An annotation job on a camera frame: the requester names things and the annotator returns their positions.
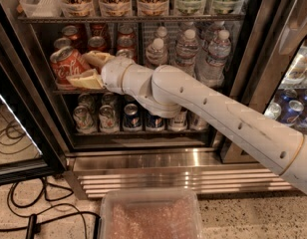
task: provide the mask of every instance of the open refrigerator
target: open refrigerator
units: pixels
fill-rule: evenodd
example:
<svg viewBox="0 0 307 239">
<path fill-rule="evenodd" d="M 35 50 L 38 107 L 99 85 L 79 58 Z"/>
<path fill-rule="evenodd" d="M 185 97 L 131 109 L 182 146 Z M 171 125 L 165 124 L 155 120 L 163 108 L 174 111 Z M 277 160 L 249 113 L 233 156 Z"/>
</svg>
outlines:
<svg viewBox="0 0 307 239">
<path fill-rule="evenodd" d="M 182 131 L 147 131 L 144 126 L 141 131 L 123 131 L 120 125 L 113 133 L 77 132 L 73 111 L 78 96 L 87 93 L 100 100 L 108 91 L 60 90 L 50 56 L 54 41 L 67 25 L 79 24 L 90 36 L 92 24 L 106 23 L 115 48 L 119 26 L 129 24 L 137 36 L 138 63 L 143 65 L 145 48 L 157 26 L 166 26 L 173 46 L 180 22 L 194 22 L 203 30 L 211 22 L 225 21 L 232 51 L 223 71 L 224 82 L 217 90 L 264 113 L 307 36 L 307 0 L 240 0 L 239 10 L 229 14 L 205 9 L 185 17 L 175 13 L 173 0 L 169 0 L 167 15 L 160 16 L 140 15 L 136 0 L 132 0 L 132 13 L 124 17 L 101 16 L 98 0 L 93 0 L 95 14 L 89 17 L 64 16 L 58 0 L 52 3 L 56 14 L 54 9 L 46 10 L 50 4 L 44 5 L 44 10 L 36 10 L 36 5 L 36 12 L 25 14 L 18 10 L 21 1 L 0 0 L 1 71 L 5 81 L 15 78 L 13 88 L 20 103 L 26 104 L 25 110 L 37 122 L 34 128 L 42 132 L 40 138 L 47 140 L 39 140 L 43 142 L 40 146 L 52 146 L 39 158 L 49 167 L 46 174 L 62 173 L 77 197 L 100 198 L 110 190 L 139 187 L 187 187 L 198 194 L 293 189 L 211 126 Z M 23 9 L 31 8 L 23 4 Z M 26 120 L 21 120 L 24 128 Z M 0 164 L 0 169 L 9 173 L 7 166 Z M 32 170 L 29 174 L 20 179 L 45 173 Z"/>
</svg>

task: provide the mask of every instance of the refrigerator door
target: refrigerator door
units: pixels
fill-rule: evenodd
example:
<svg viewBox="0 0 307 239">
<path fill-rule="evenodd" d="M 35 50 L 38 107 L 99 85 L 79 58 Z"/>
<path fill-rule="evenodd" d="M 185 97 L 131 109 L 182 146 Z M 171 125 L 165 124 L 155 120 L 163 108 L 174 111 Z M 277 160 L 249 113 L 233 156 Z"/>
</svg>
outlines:
<svg viewBox="0 0 307 239">
<path fill-rule="evenodd" d="M 0 11 L 0 118 L 6 120 L 0 119 L 0 185 L 65 170 L 64 152 L 43 115 L 48 108 L 37 97 L 30 64 Z"/>
<path fill-rule="evenodd" d="M 256 62 L 250 65 L 252 73 L 242 103 L 264 113 L 306 35 L 307 0 L 281 0 Z M 225 163 L 252 159 L 229 140 L 225 146 L 221 154 Z"/>
</svg>

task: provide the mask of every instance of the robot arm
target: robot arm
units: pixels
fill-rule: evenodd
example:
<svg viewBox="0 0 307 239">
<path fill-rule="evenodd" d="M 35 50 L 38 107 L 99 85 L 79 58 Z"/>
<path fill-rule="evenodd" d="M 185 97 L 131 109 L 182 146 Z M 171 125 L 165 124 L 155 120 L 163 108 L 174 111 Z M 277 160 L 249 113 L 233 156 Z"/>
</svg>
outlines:
<svg viewBox="0 0 307 239">
<path fill-rule="evenodd" d="M 200 83 L 182 70 L 151 70 L 126 58 L 102 69 L 106 88 L 133 96 L 150 112 L 172 118 L 185 107 L 204 118 L 273 173 L 307 194 L 307 135 Z"/>
</svg>

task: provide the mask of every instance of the speckled floor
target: speckled floor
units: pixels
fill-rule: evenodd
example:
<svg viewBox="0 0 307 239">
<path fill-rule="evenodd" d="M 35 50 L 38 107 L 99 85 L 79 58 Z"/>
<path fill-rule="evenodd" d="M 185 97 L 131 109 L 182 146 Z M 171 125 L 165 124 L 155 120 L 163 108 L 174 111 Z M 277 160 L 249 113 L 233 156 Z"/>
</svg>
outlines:
<svg viewBox="0 0 307 239">
<path fill-rule="evenodd" d="M 9 117 L 0 118 L 0 129 L 8 123 L 9 119 Z M 55 180 L 49 177 L 48 180 L 67 186 L 63 179 Z M 28 224 L 28 218 L 18 217 L 9 210 L 7 196 L 10 188 L 11 185 L 0 187 L 0 229 L 23 227 Z M 42 183 L 39 179 L 20 183 L 15 190 L 15 201 L 23 205 L 32 202 L 41 188 Z M 61 197 L 68 193 L 52 186 L 48 186 L 47 191 L 50 198 Z M 72 204 L 80 211 L 95 213 L 100 213 L 101 208 L 101 201 L 79 201 L 72 195 L 54 202 L 47 202 L 44 197 L 41 197 L 32 207 L 20 209 L 14 206 L 12 209 L 18 214 L 28 216 L 59 203 Z M 307 196 L 298 191 L 199 196 L 199 206 L 205 239 L 307 238 Z M 53 208 L 39 215 L 38 222 L 75 211 L 69 205 Z M 87 238 L 93 238 L 94 217 L 85 215 L 85 218 Z M 0 233 L 0 239 L 19 239 L 25 236 L 26 230 Z M 81 216 L 74 216 L 43 225 L 41 232 L 36 234 L 35 238 L 83 239 L 85 238 L 83 219 Z"/>
</svg>

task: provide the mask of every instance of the metal door handle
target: metal door handle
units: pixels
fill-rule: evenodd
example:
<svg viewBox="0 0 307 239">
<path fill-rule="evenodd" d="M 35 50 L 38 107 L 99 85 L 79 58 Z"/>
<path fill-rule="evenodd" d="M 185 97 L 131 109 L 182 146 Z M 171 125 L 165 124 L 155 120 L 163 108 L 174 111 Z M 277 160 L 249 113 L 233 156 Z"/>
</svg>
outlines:
<svg viewBox="0 0 307 239">
<path fill-rule="evenodd" d="M 279 53 L 287 55 L 296 49 L 307 34 L 307 0 L 294 0 L 282 30 Z"/>
</svg>

